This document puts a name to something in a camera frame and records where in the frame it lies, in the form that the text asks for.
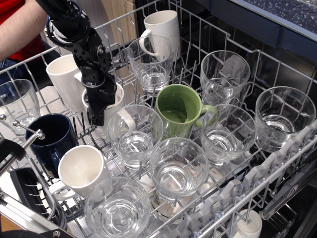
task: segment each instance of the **wire rack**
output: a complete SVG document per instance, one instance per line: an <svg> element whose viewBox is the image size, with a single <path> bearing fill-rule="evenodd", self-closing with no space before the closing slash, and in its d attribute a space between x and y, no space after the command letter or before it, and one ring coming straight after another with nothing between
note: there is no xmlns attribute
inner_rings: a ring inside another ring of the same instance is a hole
<svg viewBox="0 0 317 238"><path fill-rule="evenodd" d="M103 45L111 54L113 64L111 73L115 76L117 83L122 85L125 93L129 92L131 95L128 102L126 101L127 105L143 104L154 107L154 100L142 94L138 81L126 60L125 49L132 40L138 37L136 14L145 17L158 11L159 2L159 0L152 1L96 28L103 39ZM178 12L182 43L182 55L173 66L170 83L188 85L201 94L199 68L202 58L211 51L233 49L245 57L252 69L249 83L241 95L236 98L234 104L243 107L253 116L253 102L263 90L280 85L293 86L290 85L292 80L288 80L288 82L284 80L285 72L293 79L300 80L302 82L300 89L308 95L311 89L316 86L317 82L313 78L288 64L259 49L250 50L245 45L237 43L234 36L214 24L213 17L202 18L183 8L179 2L170 1L169 8ZM134 35L125 35L123 27L134 29ZM112 35L107 34L109 29L116 31L119 36L116 41L112 39ZM216 38L221 39L221 42L215 43ZM51 51L57 51L62 55L62 51L58 47L39 54L38 56L41 57L46 66L48 62L45 60L45 55ZM71 118L79 143L98 148L104 155L112 174L138 181L145 187L152 200L155 189L150 179L148 165L142 166L139 170L123 167L111 145L100 138L93 128L85 125L82 115L69 110L56 91L54 91L56 97L47 101L46 90L52 89L52 87L40 90L36 79L28 68L28 62L38 56L23 61L15 67L20 64L26 66L38 91L37 94L42 105L41 114L61 113ZM270 65L269 71L267 71L266 65ZM9 70L12 68L0 71L0 73L7 73L11 77ZM216 237L215 230L218 230L221 232L219 237L231 237L232 226L228 225L229 221L240 216L239 211L242 208L247 208L258 211L263 220L269 221L276 233L279 234L276 237L284 237L292 219L286 219L278 211L297 192L298 184L296 181L298 180L292 181L296 177L295 175L299 176L300 179L305 179L316 171L316 131L317 121L306 127L296 138L288 141L280 151L272 154L264 152L257 144L254 144L250 151L241 158L222 166L221 178L213 176L212 171L215 167L211 165L209 181L203 190L197 191L188 199L157 202L153 206L149 225L141 236L163 238ZM200 145L199 134L200 129L193 128L190 138ZM43 219L55 222L76 237L94 237L85 223L84 199L75 197L57 202L50 195L49 187L58 180L50 179L45 174L31 151L28 151L24 162L12 165L10 170L14 171L23 167L31 167L38 178L38 183L36 183L36 186L39 187L38 196L41 197L42 203L46 204L43 206L48 211ZM161 213L162 209L167 206L175 211L170 217Z"/></svg>

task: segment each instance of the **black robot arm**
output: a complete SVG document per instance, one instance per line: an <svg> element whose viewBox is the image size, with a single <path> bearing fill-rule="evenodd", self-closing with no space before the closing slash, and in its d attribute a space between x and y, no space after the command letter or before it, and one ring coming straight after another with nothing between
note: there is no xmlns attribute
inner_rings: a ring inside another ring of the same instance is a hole
<svg viewBox="0 0 317 238"><path fill-rule="evenodd" d="M114 104L116 83L109 74L111 57L90 26L88 16L70 0L36 0L49 15L46 34L56 45L73 53L87 89L88 118L92 125L104 125L104 109Z"/></svg>

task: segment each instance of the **dishwasher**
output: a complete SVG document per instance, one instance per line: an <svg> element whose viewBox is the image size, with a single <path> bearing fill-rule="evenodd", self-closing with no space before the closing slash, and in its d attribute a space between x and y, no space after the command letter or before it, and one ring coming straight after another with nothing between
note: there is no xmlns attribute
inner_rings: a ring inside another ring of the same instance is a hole
<svg viewBox="0 0 317 238"><path fill-rule="evenodd" d="M140 93L140 85L133 75L125 50L143 30L143 19L159 10L176 10L181 33L181 58L173 64L171 84L185 84L201 95L200 65L208 53L230 50L243 56L251 68L249 82L233 104L255 115L255 101L261 92L274 86L296 87L317 102L316 64L312 73L298 67L303 57L277 50L212 14L212 8L187 1L136 1L135 10L96 27L103 45L112 60L110 73L124 90L131 92L126 105L141 104L153 108L155 100ZM131 38L124 35L123 25L134 29ZM107 29L117 31L118 42L112 41ZM116 176L139 182L152 201L150 221L140 237L144 238L231 238L232 223L241 209L257 211L263 221L262 238L314 237L317 230L317 120L289 140L279 151L267 153L255 143L250 151L238 159L223 164L222 176L209 175L208 186L196 191L190 199L174 202L156 202L155 187L151 181L149 165L137 170L120 165L120 158L95 129L86 125L83 115L72 112L63 103L53 86L39 88L28 63L40 57L45 66L46 56L52 52L68 54L59 46L25 60L9 70L24 64L30 80L37 89L41 114L60 113L73 122L79 144L98 148ZM6 128L0 129L0 137L23 144ZM200 128L193 127L190 139L201 145ZM18 224L24 231L32 231L50 238L96 237L88 228L84 217L85 200L80 196L57 201L49 187L59 179L50 178L40 166L32 151L27 148L21 160L13 161L0 179L0 212ZM162 210L172 208L167 217Z"/></svg>

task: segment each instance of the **white cup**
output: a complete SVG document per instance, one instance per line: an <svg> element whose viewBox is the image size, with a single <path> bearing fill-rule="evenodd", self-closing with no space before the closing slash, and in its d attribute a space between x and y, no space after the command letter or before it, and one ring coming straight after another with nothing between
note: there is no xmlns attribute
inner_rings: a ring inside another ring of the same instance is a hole
<svg viewBox="0 0 317 238"><path fill-rule="evenodd" d="M242 210L241 215L245 214L248 210ZM246 215L233 225L232 235L233 238L258 238L262 230L262 219L256 211L249 212L248 220L245 221Z"/></svg>
<svg viewBox="0 0 317 238"><path fill-rule="evenodd" d="M81 71L74 56L65 55L53 60L47 66L46 72L65 105L73 112L83 112L81 95L85 87L81 83Z"/></svg>
<svg viewBox="0 0 317 238"><path fill-rule="evenodd" d="M88 103L85 101L85 95L87 93L87 90L84 90L84 92L82 93L82 97L81 97L81 101L82 104L84 105L85 108L85 112L84 114L87 114L87 109L88 109ZM110 117L116 112L118 111L120 108L123 108L125 106L124 103L124 90L122 88L122 86L120 84L117 83L117 91L115 93L115 102L112 105L109 105L106 109L105 109L105 123L103 126L97 126L96 127L96 132L97 134L104 139L106 142L108 141L108 134L107 134L107 125L108 122L110 120Z"/></svg>
<svg viewBox="0 0 317 238"><path fill-rule="evenodd" d="M79 145L67 151L59 162L58 175L60 181L50 186L51 194L58 201L77 194L87 198L99 182L111 177L102 153L90 145Z"/></svg>
<svg viewBox="0 0 317 238"><path fill-rule="evenodd" d="M165 38L168 38L174 45L174 61L178 60L180 57L181 48L177 12L173 10L155 12L144 19L144 25L146 30L142 33L141 38L148 35L163 36ZM152 44L154 45L156 50L156 48L161 48L159 45L162 43L152 42ZM143 50L150 55L152 54L145 49Z"/></svg>

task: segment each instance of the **glass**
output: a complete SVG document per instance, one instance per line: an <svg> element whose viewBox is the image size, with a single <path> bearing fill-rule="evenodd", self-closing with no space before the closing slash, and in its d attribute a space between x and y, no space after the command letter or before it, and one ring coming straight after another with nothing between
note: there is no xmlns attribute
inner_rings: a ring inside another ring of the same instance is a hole
<svg viewBox="0 0 317 238"><path fill-rule="evenodd" d="M25 141L25 129L14 126L15 120L28 127L40 114L39 100L29 80L16 79L0 85L0 121L20 140Z"/></svg>
<svg viewBox="0 0 317 238"><path fill-rule="evenodd" d="M315 117L315 105L302 91L291 87L267 89L256 101L257 143L267 152L277 151Z"/></svg>
<svg viewBox="0 0 317 238"><path fill-rule="evenodd" d="M151 179L166 200L192 195L208 178L209 163L195 142L173 137L159 143L150 158Z"/></svg>
<svg viewBox="0 0 317 238"><path fill-rule="evenodd" d="M202 60L200 74L203 103L230 104L250 75L250 67L240 55L230 51L209 53Z"/></svg>
<svg viewBox="0 0 317 238"><path fill-rule="evenodd" d="M154 147L163 137L163 122L151 108L129 105L109 120L108 137L125 166L138 169L148 163Z"/></svg>
<svg viewBox="0 0 317 238"><path fill-rule="evenodd" d="M242 108L220 104L205 113L200 139L210 162L221 166L243 155L255 143L255 122Z"/></svg>
<svg viewBox="0 0 317 238"><path fill-rule="evenodd" d="M169 84L174 56L174 46L169 39L162 36L141 37L129 45L127 54L145 95L156 96Z"/></svg>
<svg viewBox="0 0 317 238"><path fill-rule="evenodd" d="M136 238L148 225L150 213L147 192L124 177L100 182L85 204L87 225L100 238Z"/></svg>

